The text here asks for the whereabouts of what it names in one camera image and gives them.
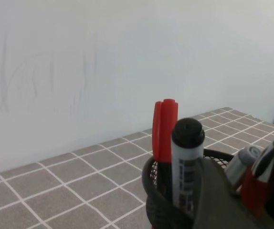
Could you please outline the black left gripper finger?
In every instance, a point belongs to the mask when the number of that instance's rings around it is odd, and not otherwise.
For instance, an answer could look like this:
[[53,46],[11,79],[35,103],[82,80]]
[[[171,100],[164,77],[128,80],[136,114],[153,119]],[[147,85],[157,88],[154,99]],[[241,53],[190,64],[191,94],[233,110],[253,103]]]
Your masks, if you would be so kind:
[[188,215],[167,201],[152,177],[154,159],[146,162],[146,214],[154,229],[274,229],[274,220],[264,213],[254,217],[231,192],[219,164],[211,159],[196,162],[194,213]]

